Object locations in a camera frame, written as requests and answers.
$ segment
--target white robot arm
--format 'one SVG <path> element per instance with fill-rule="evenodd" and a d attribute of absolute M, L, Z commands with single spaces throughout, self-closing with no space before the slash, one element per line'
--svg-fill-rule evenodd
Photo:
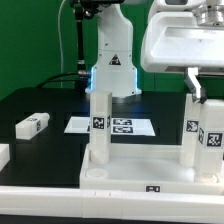
<path fill-rule="evenodd" d="M 142 67 L 147 72 L 184 72 L 193 101 L 205 102 L 196 76 L 223 75 L 223 22 L 224 1 L 154 1 L 142 44 Z"/>
<path fill-rule="evenodd" d="M 137 88 L 137 69 L 132 63 L 133 26 L 123 16 L 120 5 L 112 4 L 122 2 L 83 0 L 85 16 L 96 15 L 98 20 L 98 60 L 92 68 L 91 85 L 86 92 L 112 92 L 113 101 L 118 103 L 129 102 L 141 94 Z M 131 0 L 126 4 L 145 2 Z"/>

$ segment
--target white base tray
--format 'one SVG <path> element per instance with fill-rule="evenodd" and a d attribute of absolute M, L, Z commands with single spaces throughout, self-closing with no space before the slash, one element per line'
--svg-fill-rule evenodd
<path fill-rule="evenodd" d="M 222 195 L 224 183 L 195 183 L 195 171 L 179 164 L 181 146 L 111 144 L 110 161 L 90 161 L 88 145 L 81 189 Z"/>

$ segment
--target cable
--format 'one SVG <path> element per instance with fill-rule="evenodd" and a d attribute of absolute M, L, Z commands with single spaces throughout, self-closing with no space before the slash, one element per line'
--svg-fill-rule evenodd
<path fill-rule="evenodd" d="M 69 73 L 63 73 L 63 74 L 59 74 L 59 75 L 54 75 L 54 76 L 51 76 L 50 78 L 46 79 L 45 81 L 41 82 L 40 84 L 38 84 L 36 86 L 36 88 L 42 88 L 47 82 L 50 82 L 54 79 L 58 79 L 58 78 L 62 78 L 62 77 L 66 77 L 66 76 L 71 76 L 71 75 L 77 75 L 78 74 L 76 72 L 69 72 Z"/>
<path fill-rule="evenodd" d="M 61 14 L 62 10 L 64 8 L 64 5 L 67 0 L 63 0 L 59 11 L 58 11 L 58 36 L 59 36 L 59 45 L 60 45 L 60 54 L 61 54 L 61 73 L 64 73 L 64 49 L 63 49 L 63 43 L 62 43 L 62 35 L 61 35 Z"/>
<path fill-rule="evenodd" d="M 224 75 L 199 74 L 196 77 L 199 77 L 199 78 L 221 78 L 221 79 L 223 79 L 224 78 Z"/>
<path fill-rule="evenodd" d="M 77 28 L 77 41 L 78 41 L 78 65 L 77 70 L 86 70 L 85 58 L 84 58 L 84 44 L 83 44 L 83 9 L 81 7 L 75 7 L 73 14 L 76 20 Z"/>
<path fill-rule="evenodd" d="M 41 84 L 39 84 L 38 86 L 36 86 L 36 88 L 42 88 L 45 84 L 47 83 L 51 83 L 51 82 L 75 82 L 77 80 L 75 79 L 67 79 L 67 80 L 48 80 L 48 81 L 45 81 L 45 82 L 42 82 Z"/>

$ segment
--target black cable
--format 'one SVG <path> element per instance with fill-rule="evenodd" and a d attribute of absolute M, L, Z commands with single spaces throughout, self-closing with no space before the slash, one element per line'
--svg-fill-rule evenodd
<path fill-rule="evenodd" d="M 36 86 L 36 88 L 42 88 L 45 84 L 47 83 L 52 83 L 52 82 L 76 82 L 77 80 L 75 79 L 67 79 L 67 80 L 48 80 L 45 82 L 40 83 L 39 85 Z"/>
<path fill-rule="evenodd" d="M 84 58 L 84 43 L 83 43 L 83 8 L 75 7 L 73 11 L 75 20 L 76 20 L 76 28 L 77 28 L 77 41 L 78 41 L 78 64 L 77 69 L 86 70 L 85 58 Z"/>
<path fill-rule="evenodd" d="M 48 81 L 58 79 L 58 78 L 62 78 L 62 77 L 66 77 L 66 76 L 71 76 L 71 75 L 78 75 L 78 74 L 76 72 L 67 72 L 67 73 L 62 73 L 62 74 L 51 76 L 50 78 L 48 78 L 45 81 L 38 84 L 36 86 L 36 88 L 42 88 Z"/>
<path fill-rule="evenodd" d="M 224 78 L 224 75 L 206 75 L 206 74 L 203 74 L 203 75 L 198 75 L 198 77 L 200 78 Z"/>
<path fill-rule="evenodd" d="M 62 73 L 62 74 L 58 74 L 58 75 L 51 76 L 50 78 L 46 79 L 45 81 L 49 81 L 49 80 L 53 80 L 53 79 L 58 79 L 58 78 L 62 78 L 62 77 L 65 77 L 65 76 L 70 76 L 70 75 L 78 75 L 78 73 L 77 72 Z"/>

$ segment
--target white pillar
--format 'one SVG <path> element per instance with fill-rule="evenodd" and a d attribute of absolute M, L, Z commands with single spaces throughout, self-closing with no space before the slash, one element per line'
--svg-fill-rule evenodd
<path fill-rule="evenodd" d="M 186 167 L 194 166 L 200 109 L 201 104 L 193 103 L 192 95 L 187 94 L 183 125 L 182 151 L 180 154 L 180 164 Z"/>
<path fill-rule="evenodd" d="M 109 161 L 111 144 L 112 93 L 92 92 L 90 96 L 90 159 L 97 164 Z"/>
<path fill-rule="evenodd" d="M 217 182 L 221 174 L 224 146 L 224 102 L 207 100 L 201 106 L 195 152 L 195 181 Z"/>

